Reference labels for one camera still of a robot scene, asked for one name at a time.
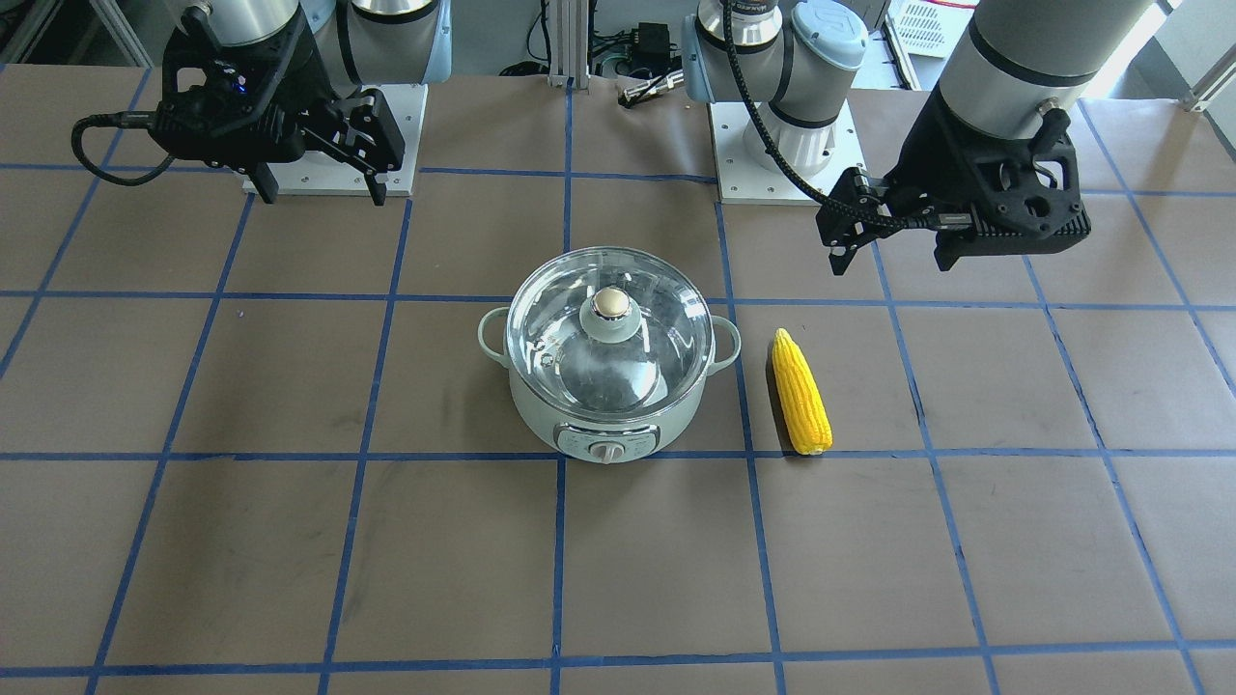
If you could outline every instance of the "white pot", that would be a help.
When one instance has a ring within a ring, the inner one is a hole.
[[[609,350],[622,352],[622,349],[628,349],[625,354],[629,354],[630,348],[639,349],[643,346],[643,350],[650,350],[648,348],[650,340],[655,345],[658,336],[670,335],[666,333],[655,333],[655,326],[660,324],[649,318],[649,312],[669,310],[665,308],[666,304],[664,302],[660,303],[659,309],[645,307],[641,314],[640,304],[637,303],[635,297],[628,297],[616,289],[598,291],[596,286],[592,286],[588,291],[583,292],[582,297],[586,301],[581,305],[578,304],[581,296],[578,283],[570,286],[571,291],[575,292],[570,299],[572,303],[565,304],[552,301],[548,301],[546,303],[552,304],[554,315],[559,318],[559,324],[571,322],[572,333],[570,335],[581,341],[572,345],[578,346],[582,344],[583,351],[578,352],[581,359],[575,362],[566,359],[555,365],[551,355],[544,355],[549,360],[546,364],[550,366],[546,366],[544,370],[539,367],[533,369],[529,372],[529,375],[536,373],[536,378],[541,380],[539,390],[529,383],[528,376],[522,371],[530,369],[528,366],[529,359],[527,356],[523,357],[523,366],[513,365],[508,355],[508,350],[518,354],[522,345],[531,343],[519,333],[518,326],[513,325],[518,319],[510,314],[510,307],[493,309],[481,319],[477,326],[477,343],[489,359],[508,371],[510,394],[515,402],[515,408],[528,427],[543,441],[567,456],[582,461],[616,464],[641,459],[661,450],[682,434],[682,430],[691,423],[691,418],[695,417],[696,409],[700,407],[700,399],[703,397],[707,378],[734,364],[742,350],[742,338],[733,323],[708,314],[702,297],[698,296],[698,291],[690,284],[690,281],[681,277],[672,266],[669,266],[664,261],[640,251],[625,249],[604,247],[582,250],[576,254],[592,254],[593,256],[599,255],[606,258],[614,257],[619,262],[628,257],[625,255],[632,255],[630,257],[648,263],[654,271],[674,273],[666,277],[665,282],[667,284],[679,283],[676,287],[680,287],[684,294],[690,297],[690,313],[682,314],[690,318],[679,325],[686,325],[691,329],[691,340],[686,344],[696,351],[691,359],[693,367],[686,372],[679,372],[680,378],[670,377],[656,381],[655,388],[649,386],[653,381],[640,381],[640,386],[645,387],[641,393],[654,393],[654,397],[641,401],[639,408],[619,409],[618,412],[603,409],[588,411],[581,407],[582,404],[578,401],[572,401],[569,394],[559,393],[552,388],[546,390],[544,386],[544,372],[548,371],[561,376],[572,371],[572,369],[582,372],[586,386],[597,391],[608,392],[607,385],[625,386],[628,382],[619,377],[616,377],[618,378],[617,381],[604,381],[611,373],[625,376],[625,372],[622,370],[611,371],[607,369],[627,366],[627,362],[623,361],[607,360],[606,356],[611,354]],[[543,273],[551,263],[554,261],[546,263],[538,273]],[[534,273],[515,294],[513,307],[527,308],[529,305],[528,302],[544,301],[548,293],[544,292],[544,286],[538,286],[534,282],[536,277],[538,275]],[[625,275],[624,277],[629,279],[632,276]],[[651,284],[656,286],[658,282],[653,282]],[[617,299],[617,304],[607,303],[607,301],[612,299]],[[659,317],[664,315],[664,313],[654,313],[651,315]],[[485,341],[486,326],[498,318],[504,319],[503,349],[501,351],[493,350]],[[714,333],[717,328],[724,329],[730,335],[734,345],[733,354],[721,361],[716,360]],[[534,348],[540,345],[536,341]],[[599,361],[588,360],[593,356],[598,357]],[[575,366],[580,362],[586,362],[587,366]],[[530,364],[535,365],[536,360],[530,360]],[[646,376],[653,372],[637,373]],[[655,372],[658,377],[662,377],[664,375],[665,372]]]

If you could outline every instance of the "black power supply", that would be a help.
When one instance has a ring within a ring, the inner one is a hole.
[[[670,25],[639,22],[630,51],[630,72],[648,70],[649,77],[670,72]]]

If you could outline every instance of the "pot handle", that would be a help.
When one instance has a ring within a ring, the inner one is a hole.
[[[481,317],[481,323],[476,326],[476,341],[478,345],[481,345],[481,351],[485,352],[485,355],[491,360],[493,360],[494,362],[502,365],[502,369],[507,370],[510,369],[510,357],[507,357],[502,352],[494,352],[492,349],[489,349],[488,345],[485,344],[485,326],[489,325],[491,320],[498,317],[504,317],[508,313],[510,313],[510,307],[499,307],[497,309],[493,309],[492,312]]]
[[[738,334],[738,326],[734,325],[729,319],[723,319],[718,315],[713,315],[712,317],[713,330],[716,330],[718,325],[724,328],[729,333],[729,336],[734,339],[734,351],[730,352],[729,356],[726,357],[724,360],[721,360],[719,362],[714,360],[711,365],[708,365],[708,369],[705,372],[707,376],[712,376],[719,372],[721,370],[728,367],[729,365],[734,364],[734,360],[738,359],[738,354],[743,351],[743,336]]]

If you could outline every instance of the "light blue cap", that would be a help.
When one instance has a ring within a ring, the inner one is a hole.
[[[794,32],[811,51],[842,68],[857,70],[866,53],[866,25],[849,7],[833,0],[806,0],[791,11]]]

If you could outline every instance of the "tiled surface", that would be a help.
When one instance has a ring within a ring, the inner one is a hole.
[[[785,665],[789,695],[986,695],[979,659],[920,659]]]
[[[1195,693],[1180,654],[1048,654],[996,659],[1009,695],[1188,695]]]
[[[1236,632],[1236,459],[1119,459],[1116,470],[1182,633]]]
[[[941,461],[994,644],[1169,637],[1101,461]]]
[[[245,216],[226,174],[68,168],[72,121],[141,79],[0,73],[0,693],[1231,690],[1236,167],[1196,116],[1073,110],[1068,254],[938,273],[905,232],[836,278],[810,208],[719,209],[681,93],[452,79],[414,204]],[[854,94],[871,171],[921,99]],[[132,135],[111,166],[157,161]],[[597,244],[745,339],[670,450],[613,469],[559,461],[475,345]],[[782,454],[779,326],[823,459]]]

